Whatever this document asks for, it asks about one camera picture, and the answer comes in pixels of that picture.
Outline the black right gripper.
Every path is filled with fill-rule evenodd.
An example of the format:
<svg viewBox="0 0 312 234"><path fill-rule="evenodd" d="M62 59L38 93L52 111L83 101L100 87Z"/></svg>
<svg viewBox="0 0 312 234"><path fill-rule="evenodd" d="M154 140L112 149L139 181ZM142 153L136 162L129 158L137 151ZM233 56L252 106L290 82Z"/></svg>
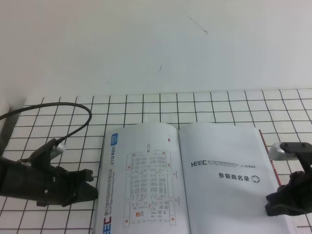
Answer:
<svg viewBox="0 0 312 234"><path fill-rule="evenodd" d="M312 145L305 142L282 142L286 160L298 160L303 171L290 175L287 185L266 196L267 216L299 216L312 212Z"/></svg>

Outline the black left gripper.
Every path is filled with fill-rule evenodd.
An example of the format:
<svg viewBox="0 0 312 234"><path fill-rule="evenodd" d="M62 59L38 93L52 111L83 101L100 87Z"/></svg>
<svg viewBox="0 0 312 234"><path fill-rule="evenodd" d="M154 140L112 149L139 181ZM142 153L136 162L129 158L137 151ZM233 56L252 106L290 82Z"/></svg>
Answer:
<svg viewBox="0 0 312 234"><path fill-rule="evenodd" d="M69 172L51 165L50 152L60 144L55 138L35 150L28 158L13 161L0 158L0 195L37 202L38 206L75 204L98 198L93 171Z"/></svg>

